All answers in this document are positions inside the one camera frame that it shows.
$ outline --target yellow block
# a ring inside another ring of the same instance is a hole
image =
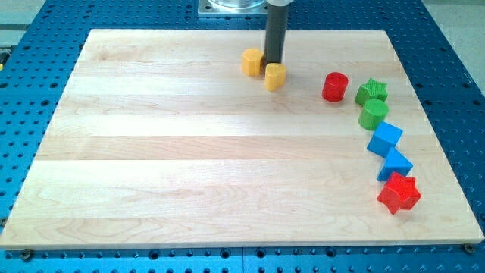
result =
[[[242,54],[242,72],[248,76],[261,73],[263,52],[259,49],[246,49]]]
[[[286,80],[286,67],[282,64],[266,65],[264,75],[264,87],[268,91],[274,91],[276,88],[283,86]]]

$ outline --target toy block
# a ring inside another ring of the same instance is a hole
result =
[[[369,99],[379,99],[383,102],[387,99],[387,83],[381,83],[370,78],[367,83],[362,84],[357,91],[355,102],[364,105]]]
[[[395,214],[400,209],[412,209],[420,198],[415,178],[393,172],[380,191],[377,201],[386,205],[391,214]]]
[[[324,88],[321,96],[329,102],[339,102],[346,92],[349,78],[340,72],[332,72],[325,77]]]
[[[413,164],[401,154],[395,147],[389,148],[387,153],[386,161],[379,175],[377,176],[378,181],[387,181],[389,176],[395,171],[403,176],[408,175],[412,169]]]
[[[282,64],[271,63],[266,66],[264,75],[264,87],[268,91],[274,91],[276,88],[285,84],[286,67]]]
[[[401,135],[401,129],[382,121],[379,123],[379,126],[377,126],[374,135],[372,135],[371,141],[367,145],[367,149],[385,158],[389,149],[396,146],[399,142]]]
[[[358,117],[358,123],[366,130],[376,130],[377,125],[383,121],[389,107],[379,99],[369,99],[365,102],[361,115]]]
[[[242,72],[248,76],[261,74],[263,52],[259,49],[246,49],[242,54]]]

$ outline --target wooden board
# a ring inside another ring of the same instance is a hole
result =
[[[386,34],[288,32],[284,88],[240,69],[258,31],[93,30],[11,217],[7,249],[477,243],[483,234]],[[321,98],[322,77],[350,77]],[[423,197],[392,216],[353,102],[387,121]]]

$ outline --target blue block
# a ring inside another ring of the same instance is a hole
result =
[[[372,135],[367,149],[385,158],[387,157],[389,149],[396,146],[401,135],[401,129],[382,121],[379,123],[379,126],[377,126],[374,135]]]
[[[399,152],[395,147],[391,147],[387,153],[384,166],[377,176],[377,180],[387,181],[393,171],[406,176],[412,169],[412,166],[413,164],[405,156],[403,156],[401,152]]]

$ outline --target green block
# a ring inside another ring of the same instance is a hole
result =
[[[366,130],[376,130],[377,125],[384,121],[387,113],[389,113],[389,107],[385,102],[380,99],[369,99],[365,102],[362,113],[358,117],[358,123]]]
[[[369,99],[379,99],[385,102],[387,99],[386,87],[387,83],[381,83],[371,78],[358,88],[355,102],[359,105],[364,105]]]

